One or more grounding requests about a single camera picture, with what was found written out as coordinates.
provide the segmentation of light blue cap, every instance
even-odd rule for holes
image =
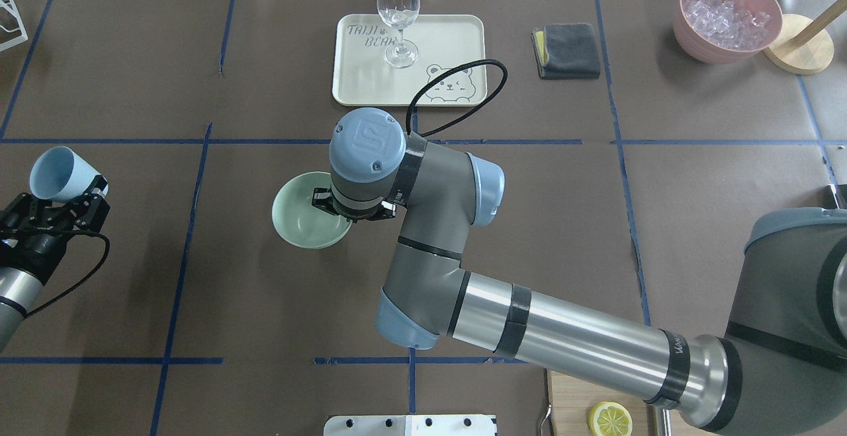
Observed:
[[[474,167],[474,182],[477,190],[477,206],[473,226],[487,226],[497,216],[497,208],[506,189],[506,175],[502,168],[486,159],[468,153]]]
[[[800,228],[803,226],[816,226],[819,224],[844,224],[847,225],[847,210],[824,210],[823,208],[792,208],[767,213],[759,218],[753,225],[750,240],[744,247],[744,252],[750,244],[770,234],[786,231],[787,229]]]
[[[342,179],[373,183],[399,167],[406,153],[403,128],[385,110],[365,107],[345,114],[330,141],[330,164]]]
[[[379,291],[379,307],[376,312],[376,329],[385,339],[397,345],[411,349],[431,349],[438,335],[415,324],[411,318],[398,309],[385,291]]]

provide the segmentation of brown table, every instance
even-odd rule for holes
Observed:
[[[781,1],[811,16],[832,2]],[[399,220],[320,251],[273,231],[279,187],[329,168],[349,110],[330,93],[335,24],[373,0],[16,2],[31,39],[0,54],[3,200],[27,190],[43,150],[73,147],[111,183],[112,255],[3,352],[4,433],[321,434],[330,415],[410,411],[535,432],[541,369],[450,339],[410,354],[373,329]],[[436,136],[506,172],[466,268],[722,335],[753,222],[847,179],[847,21],[830,27],[834,64],[799,79],[761,55],[690,59],[674,2],[423,0],[424,13],[478,16],[511,76]],[[600,80],[539,80],[529,33],[555,22],[596,27]],[[420,128],[456,115],[423,110]],[[42,300],[99,252],[76,238]]]

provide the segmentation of folded towel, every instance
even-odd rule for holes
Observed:
[[[532,41],[541,78],[600,77],[600,57],[590,24],[550,24],[533,29]]]

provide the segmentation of green bowl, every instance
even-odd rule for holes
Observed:
[[[323,249],[341,240],[352,221],[312,206],[314,189],[328,189],[330,185],[326,171],[303,173],[285,183],[271,209],[273,228],[279,236],[303,249]]]

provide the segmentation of lemon half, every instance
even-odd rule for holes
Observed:
[[[593,436],[630,436],[633,418],[626,408],[611,401],[597,403],[588,414]]]

